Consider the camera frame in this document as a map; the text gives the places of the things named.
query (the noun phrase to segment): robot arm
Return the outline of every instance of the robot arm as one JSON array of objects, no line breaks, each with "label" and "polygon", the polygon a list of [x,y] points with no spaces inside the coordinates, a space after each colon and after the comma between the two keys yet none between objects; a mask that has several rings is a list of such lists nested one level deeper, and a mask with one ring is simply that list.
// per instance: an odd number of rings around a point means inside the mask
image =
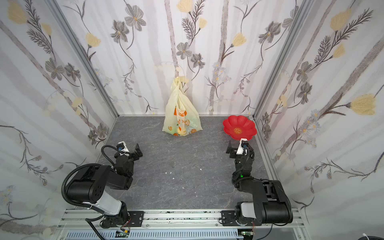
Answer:
[{"label": "robot arm", "polygon": [[[238,148],[232,148],[229,142],[226,153],[235,159],[236,171],[232,174],[232,184],[237,190],[250,193],[253,197],[253,202],[237,204],[235,223],[247,225],[253,222],[256,226],[262,223],[291,223],[291,204],[280,181],[251,176],[254,152],[247,139],[241,139]],[[224,226],[230,226],[230,222],[233,224],[233,219],[223,219]]]},{"label": "robot arm", "polygon": [[[66,177],[62,185],[62,195],[68,203],[90,207],[104,215],[100,223],[102,228],[124,225],[130,219],[126,204],[110,196],[104,189],[108,186],[128,190],[133,180],[134,161],[143,156],[138,144],[132,153],[124,141],[118,143],[117,149],[119,152],[115,154],[116,163],[113,167],[100,164],[80,166]],[[75,172],[76,175],[67,184]]]}]

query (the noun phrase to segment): gray floor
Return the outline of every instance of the gray floor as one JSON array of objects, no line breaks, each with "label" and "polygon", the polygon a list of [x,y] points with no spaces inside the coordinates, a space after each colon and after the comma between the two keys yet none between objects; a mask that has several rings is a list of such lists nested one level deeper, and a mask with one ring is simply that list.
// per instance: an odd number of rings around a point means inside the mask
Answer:
[{"label": "gray floor", "polygon": [[[144,156],[135,161],[129,190],[106,191],[128,209],[224,209],[252,201],[251,194],[231,184],[235,166],[225,150],[229,140],[233,146],[238,141],[223,132],[226,118],[201,117],[202,131],[180,137],[162,131],[164,117],[119,117],[107,144],[125,141],[134,151],[139,143]],[[268,178],[256,140],[250,144],[255,150],[252,176]],[[114,150],[105,152],[114,159]],[[101,156],[99,163],[108,161]]]}]

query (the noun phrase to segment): floral wallpaper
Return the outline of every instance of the floral wallpaper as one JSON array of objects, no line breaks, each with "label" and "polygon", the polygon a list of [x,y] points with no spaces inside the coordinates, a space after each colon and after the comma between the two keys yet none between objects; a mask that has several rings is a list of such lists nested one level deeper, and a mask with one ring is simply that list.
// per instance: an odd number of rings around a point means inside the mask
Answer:
[{"label": "floral wallpaper", "polygon": [[311,239],[383,236],[382,1],[315,1],[257,116]]},{"label": "floral wallpaper", "polygon": [[0,6],[0,238],[51,239],[71,208],[62,180],[95,162],[114,117],[44,2]]},{"label": "floral wallpaper", "polygon": [[57,2],[119,114],[164,114],[178,76],[200,114],[253,114],[301,4]]}]

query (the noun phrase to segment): plastic bag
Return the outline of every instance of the plastic bag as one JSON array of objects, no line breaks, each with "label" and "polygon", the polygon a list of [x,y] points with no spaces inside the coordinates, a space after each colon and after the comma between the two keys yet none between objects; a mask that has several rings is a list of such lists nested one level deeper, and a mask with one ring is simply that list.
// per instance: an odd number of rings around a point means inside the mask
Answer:
[{"label": "plastic bag", "polygon": [[177,77],[172,83],[163,126],[164,132],[174,136],[186,136],[202,130],[199,114],[180,89],[181,81]]}]

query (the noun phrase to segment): red flower-shaped plate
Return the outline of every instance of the red flower-shaped plate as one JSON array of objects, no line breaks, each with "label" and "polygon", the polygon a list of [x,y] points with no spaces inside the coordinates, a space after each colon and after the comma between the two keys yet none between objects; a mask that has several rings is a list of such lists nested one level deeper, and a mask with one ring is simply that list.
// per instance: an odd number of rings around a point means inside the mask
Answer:
[{"label": "red flower-shaped plate", "polygon": [[235,140],[246,138],[251,140],[256,135],[255,123],[244,116],[229,116],[223,121],[224,132]]}]

